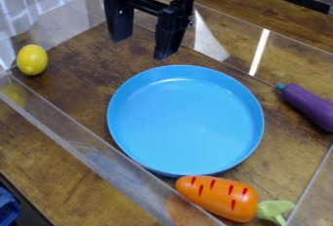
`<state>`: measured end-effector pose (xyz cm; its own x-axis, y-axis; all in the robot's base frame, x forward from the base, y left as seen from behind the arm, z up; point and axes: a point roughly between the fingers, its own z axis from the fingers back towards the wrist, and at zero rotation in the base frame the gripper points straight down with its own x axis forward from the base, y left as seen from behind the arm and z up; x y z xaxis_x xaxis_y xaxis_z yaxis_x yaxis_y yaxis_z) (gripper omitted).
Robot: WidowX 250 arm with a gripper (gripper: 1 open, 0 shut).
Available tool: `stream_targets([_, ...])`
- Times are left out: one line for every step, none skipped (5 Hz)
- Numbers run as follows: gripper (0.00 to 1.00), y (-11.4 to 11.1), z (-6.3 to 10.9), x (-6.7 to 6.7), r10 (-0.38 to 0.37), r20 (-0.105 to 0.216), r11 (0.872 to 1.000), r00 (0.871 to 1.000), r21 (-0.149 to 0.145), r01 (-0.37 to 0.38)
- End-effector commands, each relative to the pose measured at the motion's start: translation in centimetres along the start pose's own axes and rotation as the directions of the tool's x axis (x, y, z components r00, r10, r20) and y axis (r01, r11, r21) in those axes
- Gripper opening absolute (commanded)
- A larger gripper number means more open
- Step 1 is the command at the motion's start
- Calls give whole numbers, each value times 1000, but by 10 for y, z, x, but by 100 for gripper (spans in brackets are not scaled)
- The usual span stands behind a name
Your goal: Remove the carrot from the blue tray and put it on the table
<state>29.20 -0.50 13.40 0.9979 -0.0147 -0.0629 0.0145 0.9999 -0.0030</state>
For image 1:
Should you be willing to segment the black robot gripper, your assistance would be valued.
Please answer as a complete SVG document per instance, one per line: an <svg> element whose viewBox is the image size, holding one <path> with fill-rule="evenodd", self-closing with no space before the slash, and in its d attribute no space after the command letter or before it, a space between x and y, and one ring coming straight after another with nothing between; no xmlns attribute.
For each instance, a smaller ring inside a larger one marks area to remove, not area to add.
<svg viewBox="0 0 333 226"><path fill-rule="evenodd" d="M104 0L109 35L120 42L132 35L133 9L159 14L154 31L153 58L163 60L177 51L187 26L191 24L193 0L172 0L168 5L154 0Z"/></svg>

